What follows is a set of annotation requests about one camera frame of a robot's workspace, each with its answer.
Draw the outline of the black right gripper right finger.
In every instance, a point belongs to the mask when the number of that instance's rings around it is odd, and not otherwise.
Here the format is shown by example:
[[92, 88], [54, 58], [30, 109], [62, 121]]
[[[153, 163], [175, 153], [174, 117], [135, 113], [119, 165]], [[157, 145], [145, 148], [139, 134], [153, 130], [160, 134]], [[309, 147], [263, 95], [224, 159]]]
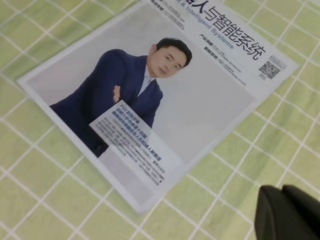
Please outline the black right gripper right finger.
[[282, 192], [293, 204], [295, 210], [309, 227], [313, 234], [320, 239], [320, 201], [294, 185], [284, 185]]

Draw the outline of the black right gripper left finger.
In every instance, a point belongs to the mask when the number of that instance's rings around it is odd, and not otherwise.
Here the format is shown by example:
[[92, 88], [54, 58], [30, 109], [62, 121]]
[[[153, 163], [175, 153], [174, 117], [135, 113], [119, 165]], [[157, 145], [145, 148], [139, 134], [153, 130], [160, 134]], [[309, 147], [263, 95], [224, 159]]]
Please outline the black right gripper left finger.
[[297, 240], [299, 223], [297, 211], [280, 189], [270, 185], [259, 189], [254, 219], [258, 240]]

